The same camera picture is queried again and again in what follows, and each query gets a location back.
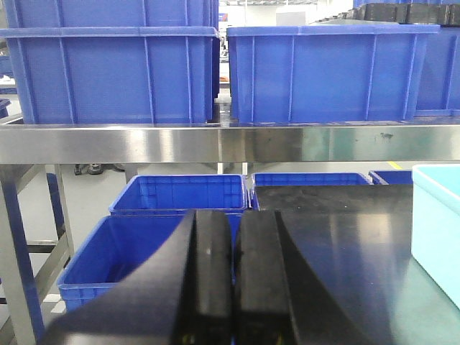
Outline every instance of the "black plastic part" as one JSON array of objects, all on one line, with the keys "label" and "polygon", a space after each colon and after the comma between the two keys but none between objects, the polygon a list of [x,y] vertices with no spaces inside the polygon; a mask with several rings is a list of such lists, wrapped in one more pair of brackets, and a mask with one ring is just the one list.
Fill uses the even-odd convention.
[{"label": "black plastic part", "polygon": [[358,19],[358,9],[351,9],[346,13],[345,19]]},{"label": "black plastic part", "polygon": [[235,270],[236,343],[292,344],[288,287],[273,212],[244,213]]},{"label": "black plastic part", "polygon": [[458,4],[365,4],[357,9],[356,18],[400,24],[439,24],[460,26]]},{"label": "black plastic part", "polygon": [[230,248],[223,213],[188,212],[138,270],[54,321],[39,344],[229,345]]},{"label": "black plastic part", "polygon": [[196,320],[200,345],[231,343],[231,229],[224,213],[196,214]]},{"label": "black plastic part", "polygon": [[411,212],[412,185],[302,185],[256,187],[261,210],[308,213]]},{"label": "black plastic part", "polygon": [[276,213],[276,222],[289,287],[295,344],[373,344],[317,278],[289,235],[279,213]]},{"label": "black plastic part", "polygon": [[460,4],[452,4],[449,9],[449,25],[460,27]]}]

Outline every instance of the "stack of blue crates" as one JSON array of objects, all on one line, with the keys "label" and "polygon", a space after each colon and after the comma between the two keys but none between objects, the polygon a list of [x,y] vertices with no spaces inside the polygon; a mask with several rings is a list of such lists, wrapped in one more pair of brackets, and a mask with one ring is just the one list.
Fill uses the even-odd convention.
[{"label": "stack of blue crates", "polygon": [[[365,4],[450,5],[460,0],[354,0],[355,7]],[[460,28],[449,26],[428,38],[415,116],[460,115],[459,38]]]},{"label": "stack of blue crates", "polygon": [[5,0],[28,124],[205,123],[217,0]]},{"label": "stack of blue crates", "polygon": [[136,176],[58,280],[68,311],[102,295],[152,255],[189,209],[228,216],[232,240],[248,207],[242,175]]}]

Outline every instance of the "black surface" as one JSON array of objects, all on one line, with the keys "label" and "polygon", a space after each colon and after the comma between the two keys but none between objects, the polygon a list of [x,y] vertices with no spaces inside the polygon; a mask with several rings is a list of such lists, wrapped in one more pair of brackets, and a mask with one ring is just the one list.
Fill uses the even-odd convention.
[{"label": "black surface", "polygon": [[247,211],[235,249],[238,345],[292,344],[290,303],[275,213]]},{"label": "black surface", "polygon": [[196,343],[231,342],[231,229],[224,213],[196,214]]},{"label": "black surface", "polygon": [[458,345],[460,310],[412,258],[412,213],[392,209],[283,211],[282,219],[327,293],[374,344]]},{"label": "black surface", "polygon": [[458,27],[458,4],[365,4],[348,12],[347,19],[399,24],[439,24]]},{"label": "black surface", "polygon": [[411,212],[411,185],[256,187],[259,209],[310,213]]},{"label": "black surface", "polygon": [[296,344],[370,345],[372,341],[341,309],[295,245],[277,213]]}]

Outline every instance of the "white wall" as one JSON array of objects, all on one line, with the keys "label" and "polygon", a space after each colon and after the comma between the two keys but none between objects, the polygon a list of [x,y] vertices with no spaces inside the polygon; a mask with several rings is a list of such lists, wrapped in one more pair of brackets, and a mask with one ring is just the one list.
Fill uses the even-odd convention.
[{"label": "white wall", "polygon": [[248,27],[271,27],[276,25],[276,6],[248,6]]},{"label": "white wall", "polygon": [[[248,6],[245,13],[244,6],[223,6],[219,13],[228,13],[229,21],[220,23],[220,27],[227,25],[232,27],[269,27],[276,25],[276,12],[285,6]],[[353,0],[318,0],[318,6],[293,6],[295,10],[299,8],[308,10],[307,18],[309,22],[330,17],[341,12],[348,11],[353,7]]]}]

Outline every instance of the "stainless steel shelf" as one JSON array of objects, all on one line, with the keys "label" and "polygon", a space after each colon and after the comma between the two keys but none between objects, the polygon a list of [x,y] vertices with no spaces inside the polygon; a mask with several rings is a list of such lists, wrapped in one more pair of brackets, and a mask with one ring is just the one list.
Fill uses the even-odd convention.
[{"label": "stainless steel shelf", "polygon": [[0,126],[0,164],[460,160],[460,118],[297,126]]}]

